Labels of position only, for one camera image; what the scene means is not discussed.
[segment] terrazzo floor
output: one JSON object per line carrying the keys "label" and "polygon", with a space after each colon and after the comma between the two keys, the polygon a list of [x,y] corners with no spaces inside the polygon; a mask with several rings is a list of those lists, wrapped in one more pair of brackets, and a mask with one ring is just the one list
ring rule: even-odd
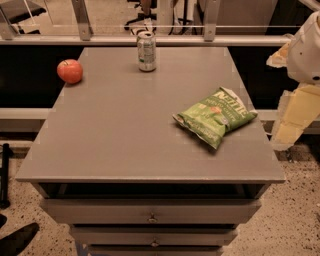
{"label": "terrazzo floor", "polygon": [[[14,151],[9,162],[9,199],[11,206],[0,211],[7,223],[0,239],[31,222],[40,231],[21,253],[34,256],[76,256],[69,227],[57,224],[40,207],[41,196],[29,183],[15,180],[15,174],[32,141],[8,142]],[[239,235],[225,247],[223,256],[319,256],[320,255],[320,136],[304,135],[290,149],[276,152],[285,172],[284,184],[272,185],[262,197],[262,207]]]}

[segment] drawer handle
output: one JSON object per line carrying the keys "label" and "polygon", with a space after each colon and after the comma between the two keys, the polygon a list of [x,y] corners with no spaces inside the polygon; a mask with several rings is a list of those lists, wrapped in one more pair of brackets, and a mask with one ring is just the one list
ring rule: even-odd
{"label": "drawer handle", "polygon": [[157,243],[157,240],[154,240],[152,243],[151,243],[151,246],[152,247],[158,247],[160,244]]}
{"label": "drawer handle", "polygon": [[158,219],[154,217],[154,213],[151,213],[151,217],[148,219],[149,223],[158,223]]}

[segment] apple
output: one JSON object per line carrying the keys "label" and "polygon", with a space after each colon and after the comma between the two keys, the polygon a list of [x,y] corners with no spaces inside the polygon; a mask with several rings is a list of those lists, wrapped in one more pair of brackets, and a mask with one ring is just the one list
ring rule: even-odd
{"label": "apple", "polygon": [[75,84],[81,81],[83,68],[78,61],[67,59],[59,63],[57,73],[64,82],[68,84]]}

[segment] can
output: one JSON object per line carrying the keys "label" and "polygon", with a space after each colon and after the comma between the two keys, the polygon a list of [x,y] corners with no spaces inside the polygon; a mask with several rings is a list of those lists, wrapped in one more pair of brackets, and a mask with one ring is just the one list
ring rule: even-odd
{"label": "can", "polygon": [[137,36],[139,69],[153,71],[156,69],[156,38],[150,31],[141,31]]}

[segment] green chip bag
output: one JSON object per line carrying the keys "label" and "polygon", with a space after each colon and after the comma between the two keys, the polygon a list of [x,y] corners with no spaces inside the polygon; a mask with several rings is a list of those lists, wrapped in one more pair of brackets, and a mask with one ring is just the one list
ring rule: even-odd
{"label": "green chip bag", "polygon": [[218,149],[225,133],[250,122],[256,116],[257,112],[248,111],[233,91],[220,87],[209,97],[173,118]]}

